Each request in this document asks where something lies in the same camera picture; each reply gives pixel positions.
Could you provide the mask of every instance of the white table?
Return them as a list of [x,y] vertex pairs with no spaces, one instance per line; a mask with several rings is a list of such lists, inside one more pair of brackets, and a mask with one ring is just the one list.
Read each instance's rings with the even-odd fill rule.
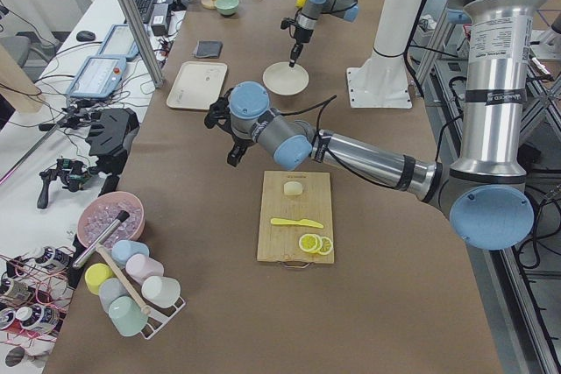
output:
[[[175,34],[179,29],[184,15],[185,12],[174,12],[169,29],[170,34]],[[92,31],[96,35],[96,41],[103,41],[111,25],[122,24],[123,22],[124,15],[117,0],[95,0],[61,46],[60,51],[81,44],[76,40],[76,34],[79,31]],[[151,32],[149,35],[153,48],[160,48],[158,41],[160,37],[154,37]],[[88,56],[96,54],[98,49],[98,44],[90,44],[62,53],[49,63],[41,76],[49,74],[74,75],[78,72],[83,61]],[[158,53],[157,58],[161,60],[162,56]],[[127,82],[128,78],[133,77],[134,79]],[[64,93],[71,81],[72,79],[68,77],[53,77],[39,81],[37,86],[44,92],[55,92],[53,89],[56,88]],[[130,91],[130,95],[123,100],[124,104],[116,103],[111,107],[129,107],[137,113],[138,120],[142,122],[154,89],[142,59],[138,57],[127,65],[123,81],[123,90]],[[63,95],[44,95],[44,100],[57,110],[60,110],[66,104],[66,97]],[[11,123],[6,124],[0,131],[0,174],[6,173],[45,134],[39,132],[36,127],[23,128],[16,126],[16,124],[29,126],[51,118],[51,112],[46,106],[43,106],[40,112],[36,114],[14,113]],[[85,138],[88,131],[89,128],[83,128],[78,131],[69,130],[67,132]],[[54,133],[0,186],[1,255],[13,258],[40,245],[55,247],[71,245],[76,233],[78,218],[83,209],[99,194],[103,179],[100,177],[92,178],[86,185],[85,190],[76,193],[63,190],[60,181],[56,180],[50,186],[48,207],[37,209],[37,199],[42,188],[39,172],[52,166],[57,158],[63,156],[69,159],[80,159],[88,163],[84,158],[86,157],[91,165],[95,164],[96,158],[88,156],[89,145],[82,138],[75,136],[71,138],[75,145],[72,145],[67,136],[60,131]],[[5,340],[5,335],[2,333],[0,334],[0,341],[3,340]],[[47,345],[44,343],[37,343],[30,349],[30,352],[37,353],[45,346]],[[11,346],[0,343],[0,367],[4,367],[4,357],[10,349]],[[11,372],[14,374],[36,373],[40,372],[40,369],[31,366],[29,363],[23,363],[12,368]]]

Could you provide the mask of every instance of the lemon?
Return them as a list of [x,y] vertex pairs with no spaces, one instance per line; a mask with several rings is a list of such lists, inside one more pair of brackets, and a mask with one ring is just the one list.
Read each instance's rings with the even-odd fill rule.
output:
[[322,247],[317,251],[317,254],[327,256],[333,251],[333,241],[328,236],[322,236]]
[[304,7],[304,4],[306,3],[306,0],[296,0],[296,7],[298,9],[301,9]]
[[306,253],[316,253],[322,248],[322,238],[317,234],[304,234],[298,240],[298,246]]

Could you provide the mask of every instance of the robotic arm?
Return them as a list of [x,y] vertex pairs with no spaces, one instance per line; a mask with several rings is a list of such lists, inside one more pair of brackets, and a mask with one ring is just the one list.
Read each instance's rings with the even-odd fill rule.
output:
[[245,149],[260,144],[287,170],[310,156],[374,184],[409,191],[438,208],[468,244],[507,248],[528,235],[534,221],[516,153],[532,17],[545,1],[449,0],[451,8],[462,7],[472,19],[463,141],[450,166],[289,122],[270,107],[268,93],[256,82],[237,85],[211,107],[205,123],[221,125]]
[[354,21],[359,13],[357,6],[359,0],[306,0],[302,10],[296,15],[295,19],[284,18],[280,23],[280,28],[286,30],[294,27],[295,44],[290,51],[289,66],[294,67],[296,61],[302,53],[305,43],[309,43],[316,28],[317,19],[322,14],[334,15],[345,21]]

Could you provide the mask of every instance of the black mouse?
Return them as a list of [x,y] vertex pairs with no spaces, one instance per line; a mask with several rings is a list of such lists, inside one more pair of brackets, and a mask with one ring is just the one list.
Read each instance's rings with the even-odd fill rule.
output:
[[78,41],[94,41],[96,35],[92,31],[80,31],[76,34],[76,39]]

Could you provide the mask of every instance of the yellow knife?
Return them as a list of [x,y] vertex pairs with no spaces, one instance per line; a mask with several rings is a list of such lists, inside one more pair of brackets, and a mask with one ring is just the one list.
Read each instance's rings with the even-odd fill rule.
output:
[[271,225],[296,225],[300,227],[323,228],[321,223],[311,219],[301,219],[300,221],[295,221],[294,219],[271,218]]

